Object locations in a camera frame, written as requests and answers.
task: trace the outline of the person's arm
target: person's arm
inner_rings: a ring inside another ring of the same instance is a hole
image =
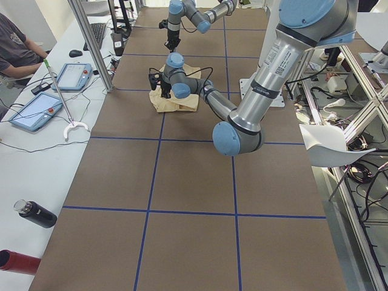
[[[22,67],[14,67],[10,65],[8,68],[1,71],[1,73],[11,78],[20,79],[28,75],[34,74],[40,66],[41,63],[35,65],[25,65]]]
[[[47,53],[40,47],[38,46],[35,42],[33,42],[31,39],[26,38],[24,45],[29,49],[35,52],[38,56],[41,56],[42,58],[47,57]]]

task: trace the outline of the black bottle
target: black bottle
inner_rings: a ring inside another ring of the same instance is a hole
[[[15,203],[13,208],[19,212],[21,217],[46,229],[54,226],[56,222],[56,215],[54,213],[48,211],[34,201],[19,200]]]

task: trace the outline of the gray robot arm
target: gray robot arm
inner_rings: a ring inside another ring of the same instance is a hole
[[[178,53],[167,58],[163,80],[172,85],[177,98],[199,94],[223,119],[213,130],[213,142],[219,152],[230,156],[254,152],[264,142],[259,122],[301,55],[316,46],[351,42],[357,6],[357,0],[282,0],[276,40],[238,107],[210,81],[186,77],[183,57]]]
[[[375,62],[383,69],[388,69],[388,41],[384,47],[375,55],[373,62]]]
[[[205,33],[216,20],[235,11],[237,0],[218,1],[219,5],[205,13],[198,11],[193,0],[170,1],[169,18],[159,24],[159,28],[167,28],[167,42],[164,45],[170,52],[174,52],[181,41],[179,31],[182,17],[186,16],[201,33]]]

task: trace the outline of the crumpled cloth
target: crumpled cloth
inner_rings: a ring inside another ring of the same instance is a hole
[[[193,68],[189,65],[184,64],[183,69],[186,72],[186,75],[189,75],[195,71],[198,71],[200,68]],[[200,78],[201,72],[196,72],[192,74],[189,78]],[[157,112],[174,112],[174,111],[196,111],[198,108],[199,96],[195,94],[190,94],[184,99],[178,99],[174,96],[174,92],[170,92],[171,98],[165,99],[162,98],[162,89],[160,86],[157,86],[155,91],[150,91],[150,100]]]

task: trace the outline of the white desk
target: white desk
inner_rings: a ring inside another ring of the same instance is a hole
[[[94,17],[89,18],[89,21],[107,22],[108,19],[110,19],[109,16]],[[66,62],[88,62],[96,70],[90,52],[83,52],[84,54],[77,58],[69,57],[70,50],[82,50],[83,45],[84,39],[78,23],[74,21],[47,58],[53,71],[59,73]],[[114,49],[110,29],[107,28],[101,48],[102,57],[105,58],[110,52],[114,52]],[[111,57],[105,58],[105,63],[108,64],[110,59]],[[45,65],[42,65],[31,82],[41,79],[46,73],[48,71]],[[95,78],[92,76],[88,85]],[[16,102],[26,104],[31,100],[33,95],[30,89],[33,87],[23,91]],[[55,94],[51,89],[46,92]],[[91,102],[82,121],[91,129],[105,99],[105,87],[101,79],[97,79],[84,94]],[[64,94],[66,98],[73,95],[74,93]],[[67,102],[74,120],[79,121],[87,103],[88,100],[82,95]],[[3,121],[8,120],[13,114],[14,112],[9,110]],[[67,119],[64,109],[57,116]],[[5,122],[0,123],[0,138],[11,146],[27,150],[43,149],[65,143],[63,131],[66,126],[67,123],[63,119],[53,118],[43,129],[30,133]],[[84,128],[73,129],[69,131],[68,143],[88,141],[89,137],[90,132]],[[86,143],[56,147],[43,152],[26,153],[0,144],[0,250],[8,249],[38,258],[42,257],[53,228],[44,229],[19,217],[13,210],[13,205],[19,199],[32,200],[58,215],[85,148]],[[0,271],[0,290],[28,290],[32,279],[33,276],[30,275]]]

